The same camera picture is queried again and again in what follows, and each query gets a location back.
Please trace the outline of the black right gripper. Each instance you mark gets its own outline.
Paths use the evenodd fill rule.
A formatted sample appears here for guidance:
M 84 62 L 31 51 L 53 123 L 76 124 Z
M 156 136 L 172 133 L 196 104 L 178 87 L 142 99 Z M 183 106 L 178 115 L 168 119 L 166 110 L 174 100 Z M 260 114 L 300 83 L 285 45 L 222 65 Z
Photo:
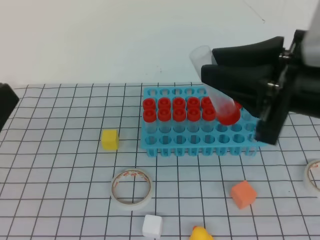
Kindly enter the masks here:
M 320 63 L 307 62 L 303 50 L 308 33 L 296 30 L 289 50 L 284 52 L 282 36 L 249 45 L 214 48 L 212 54 L 218 65 L 201 67 L 204 84 L 259 118 L 255 129 L 259 142 L 274 145 L 289 112 L 320 117 Z M 283 68 L 277 79 L 278 73 L 271 64 L 278 59 Z

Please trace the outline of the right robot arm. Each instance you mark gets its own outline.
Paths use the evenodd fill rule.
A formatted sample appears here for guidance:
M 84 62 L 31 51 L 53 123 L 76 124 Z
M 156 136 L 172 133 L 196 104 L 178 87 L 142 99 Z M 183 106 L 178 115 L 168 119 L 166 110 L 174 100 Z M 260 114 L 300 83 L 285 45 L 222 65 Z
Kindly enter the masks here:
M 297 30 L 289 49 L 284 38 L 215 48 L 214 64 L 201 81 L 240 103 L 257 117 L 256 140 L 275 144 L 289 112 L 320 115 L 320 12 L 308 30 Z

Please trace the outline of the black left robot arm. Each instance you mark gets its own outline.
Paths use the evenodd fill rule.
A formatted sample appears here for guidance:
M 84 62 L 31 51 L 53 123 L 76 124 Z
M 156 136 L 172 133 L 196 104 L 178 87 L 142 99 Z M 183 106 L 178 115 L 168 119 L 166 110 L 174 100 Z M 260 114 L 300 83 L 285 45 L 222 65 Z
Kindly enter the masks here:
M 7 84 L 0 84 L 0 131 L 19 102 L 19 97 Z

